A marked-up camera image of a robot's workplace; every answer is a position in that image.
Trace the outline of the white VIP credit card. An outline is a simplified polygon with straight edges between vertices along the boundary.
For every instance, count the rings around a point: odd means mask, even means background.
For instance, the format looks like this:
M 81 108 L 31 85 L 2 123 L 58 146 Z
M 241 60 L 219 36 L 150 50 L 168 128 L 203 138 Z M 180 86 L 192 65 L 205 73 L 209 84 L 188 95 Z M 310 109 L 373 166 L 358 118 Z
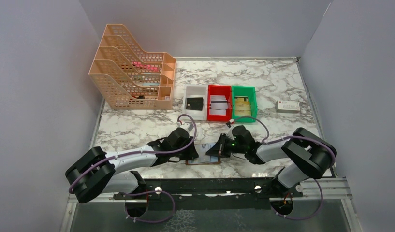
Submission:
M 212 147 L 213 144 L 196 144 L 196 151 L 199 155 L 198 162 L 199 163 L 209 163 L 211 157 L 206 154 L 206 152 Z

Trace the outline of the brown leather card holder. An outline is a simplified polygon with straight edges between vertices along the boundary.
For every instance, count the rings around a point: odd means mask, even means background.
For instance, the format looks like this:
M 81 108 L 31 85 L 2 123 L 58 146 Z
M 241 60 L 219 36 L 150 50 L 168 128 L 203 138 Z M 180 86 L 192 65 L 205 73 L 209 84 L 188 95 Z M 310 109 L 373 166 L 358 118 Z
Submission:
M 188 166 L 193 165 L 217 165 L 220 164 L 220 158 L 216 156 L 209 156 L 206 152 L 211 149 L 215 143 L 207 144 L 195 144 L 195 149 L 197 151 L 198 157 L 193 160 L 187 160 L 185 162 Z

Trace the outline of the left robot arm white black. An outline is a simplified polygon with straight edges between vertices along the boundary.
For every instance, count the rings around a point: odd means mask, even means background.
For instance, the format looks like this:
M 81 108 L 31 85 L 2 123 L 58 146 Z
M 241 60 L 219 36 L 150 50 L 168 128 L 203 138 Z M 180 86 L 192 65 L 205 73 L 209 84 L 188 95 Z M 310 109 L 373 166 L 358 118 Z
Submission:
M 192 160 L 198 156 L 194 147 L 195 131 L 191 123 L 177 127 L 168 136 L 122 152 L 107 153 L 99 146 L 91 148 L 65 172 L 69 192 L 79 203 L 87 203 L 103 193 L 136 193 L 143 179 L 136 168 L 155 167 L 171 158 Z

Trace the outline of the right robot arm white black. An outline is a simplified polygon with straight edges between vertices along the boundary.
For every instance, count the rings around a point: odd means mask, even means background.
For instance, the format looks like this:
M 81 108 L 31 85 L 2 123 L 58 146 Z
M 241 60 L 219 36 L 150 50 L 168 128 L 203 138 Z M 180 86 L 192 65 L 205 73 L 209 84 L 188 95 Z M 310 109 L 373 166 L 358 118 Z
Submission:
M 206 152 L 221 158 L 228 158 L 232 153 L 243 154 L 250 163 L 257 165 L 289 158 L 292 164 L 279 171 L 272 180 L 271 189 L 278 192 L 286 192 L 309 178 L 322 178 L 337 156 L 337 150 L 331 144 L 302 127 L 290 136 L 261 143 L 243 125 L 222 133 Z

